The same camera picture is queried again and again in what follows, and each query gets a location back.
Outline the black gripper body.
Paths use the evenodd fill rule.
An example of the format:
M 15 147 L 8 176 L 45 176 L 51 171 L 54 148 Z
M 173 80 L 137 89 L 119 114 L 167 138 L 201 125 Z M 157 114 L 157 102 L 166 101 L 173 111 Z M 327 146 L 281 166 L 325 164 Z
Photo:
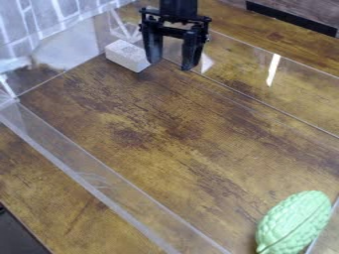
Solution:
M 190 32 L 195 32 L 202 40 L 209 38 L 213 19 L 198 14 L 199 0 L 159 0 L 159 7 L 141 9 L 141 32 L 145 37 L 169 36 L 182 39 L 187 33 L 183 29 L 166 27 L 165 24 L 191 25 Z

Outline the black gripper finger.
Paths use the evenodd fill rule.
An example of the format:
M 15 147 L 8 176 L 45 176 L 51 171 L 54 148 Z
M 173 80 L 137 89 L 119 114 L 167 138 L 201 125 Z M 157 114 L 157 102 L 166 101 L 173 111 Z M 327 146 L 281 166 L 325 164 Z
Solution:
M 163 35 L 151 28 L 146 28 L 142 35 L 147 60 L 157 64 L 163 58 Z
M 190 70 L 199 64 L 207 41 L 209 33 L 203 30 L 190 30 L 185 33 L 182 45 L 183 70 Z

